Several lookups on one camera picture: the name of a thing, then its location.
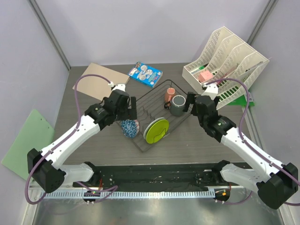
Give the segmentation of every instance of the gray mug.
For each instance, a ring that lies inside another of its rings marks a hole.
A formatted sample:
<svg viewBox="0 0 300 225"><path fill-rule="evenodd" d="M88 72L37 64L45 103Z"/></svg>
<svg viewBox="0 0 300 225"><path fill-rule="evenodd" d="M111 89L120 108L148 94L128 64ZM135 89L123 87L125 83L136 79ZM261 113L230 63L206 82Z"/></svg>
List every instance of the gray mug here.
<svg viewBox="0 0 300 225"><path fill-rule="evenodd" d="M186 99L182 95L176 95L170 102L165 103L165 109L170 109L173 116L182 116L185 103Z"/></svg>

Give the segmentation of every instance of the blue patterned bowl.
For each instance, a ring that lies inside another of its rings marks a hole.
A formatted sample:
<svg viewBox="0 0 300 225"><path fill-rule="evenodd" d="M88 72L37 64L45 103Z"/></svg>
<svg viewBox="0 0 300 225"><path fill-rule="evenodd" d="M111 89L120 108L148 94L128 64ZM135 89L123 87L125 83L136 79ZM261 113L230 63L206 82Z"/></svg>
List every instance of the blue patterned bowl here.
<svg viewBox="0 0 300 225"><path fill-rule="evenodd" d="M139 132L140 124L137 120L123 120L121 127L126 137L134 138Z"/></svg>

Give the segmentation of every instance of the brown cardboard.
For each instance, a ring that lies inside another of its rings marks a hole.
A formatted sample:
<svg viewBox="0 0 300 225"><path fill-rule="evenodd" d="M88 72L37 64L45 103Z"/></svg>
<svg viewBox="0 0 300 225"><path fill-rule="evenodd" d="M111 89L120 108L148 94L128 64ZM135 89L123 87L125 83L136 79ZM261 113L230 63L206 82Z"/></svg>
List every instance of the brown cardboard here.
<svg viewBox="0 0 300 225"><path fill-rule="evenodd" d="M89 67L84 71L82 75L97 74L106 77L108 80L114 83L127 83L129 76L119 73L117 71L102 67L95 63L91 63ZM111 94L111 88L108 86L107 81L99 77L88 76L80 80L77 85L77 91L80 91L86 95L94 97L102 101L103 97L109 97Z"/></svg>

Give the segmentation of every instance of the robotic arm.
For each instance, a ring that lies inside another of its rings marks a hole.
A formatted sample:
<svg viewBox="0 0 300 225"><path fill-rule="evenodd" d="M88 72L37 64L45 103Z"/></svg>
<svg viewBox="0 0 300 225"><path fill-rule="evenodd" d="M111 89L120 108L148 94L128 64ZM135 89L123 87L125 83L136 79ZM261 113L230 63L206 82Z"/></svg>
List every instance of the robotic arm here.
<svg viewBox="0 0 300 225"><path fill-rule="evenodd" d="M200 126L204 128L205 132L236 152L253 168L253 171L241 169L225 160L218 163L213 171L218 172L220 179L250 189L257 193L260 199L270 208L278 209L298 191L298 185L272 164L280 165L296 179L298 179L298 169L292 163L284 165L274 159L242 134L243 138L255 150L268 158L271 163L265 162L253 152L240 138L235 123L229 118L218 114L216 106L219 97L217 97L217 94L216 84L207 86L202 95L189 92L184 111L187 112L189 105L193 104L191 114L198 117Z"/></svg>
<svg viewBox="0 0 300 225"><path fill-rule="evenodd" d="M99 171L90 163L81 165L63 165L65 160L87 139L97 134L106 126L117 120L136 120L136 98L131 97L129 109L129 95L125 92L125 85L115 86L109 97L103 99L104 104L91 105L81 117L77 131L68 138L58 149L53 151L33 173L34 180L46 193L58 189L63 183L83 181L95 185L99 181ZM76 128L76 124L55 142L43 148L40 152L32 149L27 155L29 173L37 161L64 140Z"/></svg>

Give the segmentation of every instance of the green object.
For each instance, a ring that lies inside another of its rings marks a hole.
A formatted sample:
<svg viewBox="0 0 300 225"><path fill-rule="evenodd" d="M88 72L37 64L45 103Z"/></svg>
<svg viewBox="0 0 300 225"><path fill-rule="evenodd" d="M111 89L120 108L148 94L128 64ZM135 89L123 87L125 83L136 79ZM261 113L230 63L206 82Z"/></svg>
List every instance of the green object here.
<svg viewBox="0 0 300 225"><path fill-rule="evenodd" d="M32 110L22 129L2 160L2 165L23 179L28 177L27 153L35 148L41 150L52 143L54 129L37 111Z"/></svg>
<svg viewBox="0 0 300 225"><path fill-rule="evenodd" d="M146 142L153 144L162 139L169 129L169 121L159 120L154 123L147 132Z"/></svg>
<svg viewBox="0 0 300 225"><path fill-rule="evenodd" d="M247 101L244 95L238 97L236 100L233 100L232 102L228 103L228 105L241 105L246 106ZM254 101L252 98L250 98L249 106L254 106Z"/></svg>

